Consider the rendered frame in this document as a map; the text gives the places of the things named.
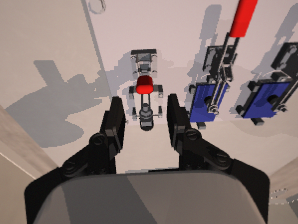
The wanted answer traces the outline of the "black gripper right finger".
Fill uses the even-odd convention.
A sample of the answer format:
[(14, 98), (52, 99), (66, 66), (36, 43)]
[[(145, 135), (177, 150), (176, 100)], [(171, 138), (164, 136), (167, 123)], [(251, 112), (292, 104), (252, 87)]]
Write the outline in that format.
[(268, 224), (270, 179), (268, 175), (230, 156), (202, 138), (192, 128), (185, 107), (180, 107), (177, 94), (168, 95), (167, 123), (171, 147), (179, 153), (179, 170), (211, 170), (238, 179), (256, 204), (265, 224)]

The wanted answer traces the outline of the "blue flat plate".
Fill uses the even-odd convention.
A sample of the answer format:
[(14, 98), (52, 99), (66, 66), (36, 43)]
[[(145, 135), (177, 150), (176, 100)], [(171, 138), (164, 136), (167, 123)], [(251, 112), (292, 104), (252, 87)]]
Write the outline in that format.
[(243, 108), (244, 114), (241, 115), (245, 118), (265, 118), (273, 117), (277, 112), (273, 112), (273, 107), (267, 98), (271, 95), (280, 95), (292, 81), (292, 78), (287, 78), (285, 82), (276, 82), (273, 79), (261, 79), (257, 81), (260, 86), (257, 92), (251, 92)]

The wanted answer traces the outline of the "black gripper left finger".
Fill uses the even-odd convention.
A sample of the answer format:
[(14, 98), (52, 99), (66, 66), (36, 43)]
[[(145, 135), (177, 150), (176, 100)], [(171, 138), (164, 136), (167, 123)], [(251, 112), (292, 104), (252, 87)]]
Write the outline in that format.
[(33, 224), (49, 193), (61, 183), (73, 178), (117, 174), (115, 156), (123, 149), (126, 117), (122, 99), (112, 97), (110, 110), (105, 111), (100, 131), (89, 144), (67, 159), (59, 168), (28, 184), (24, 190), (27, 224)]

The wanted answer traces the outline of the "white fixture plate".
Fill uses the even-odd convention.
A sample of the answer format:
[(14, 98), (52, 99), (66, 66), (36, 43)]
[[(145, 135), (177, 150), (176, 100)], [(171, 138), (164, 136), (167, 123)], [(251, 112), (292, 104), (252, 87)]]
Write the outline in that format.
[[(134, 99), (129, 99), (133, 79), (131, 50), (156, 49), (157, 78), (162, 85), (162, 118), (167, 123), (168, 95), (177, 94), (180, 107), (189, 111), (194, 94), (189, 86), (207, 82), (203, 72), (208, 46), (224, 44), (230, 32), (239, 0), (104, 0), (105, 10), (95, 13), (85, 0), (111, 97), (122, 99), (126, 120), (133, 119)], [(272, 79), (271, 67), (286, 42), (298, 42), (298, 0), (258, 0), (245, 37), (241, 37), (233, 68), (234, 80), (227, 81), (214, 121), (243, 119), (235, 110), (244, 106), (250, 81)]]

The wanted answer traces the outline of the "blue rectangular plate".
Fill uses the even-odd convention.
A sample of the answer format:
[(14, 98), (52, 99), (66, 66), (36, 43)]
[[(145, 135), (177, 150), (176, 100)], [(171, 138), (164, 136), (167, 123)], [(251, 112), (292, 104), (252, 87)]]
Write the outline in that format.
[[(195, 94), (193, 95), (192, 104), (190, 108), (190, 123), (192, 122), (212, 122), (216, 114), (207, 112), (207, 105), (204, 102), (204, 99), (207, 96), (212, 96), (215, 84), (208, 84), (207, 82), (196, 83)], [(217, 104), (218, 109), (221, 104), (221, 101), (224, 97), (228, 83), (226, 82), (219, 102)]]

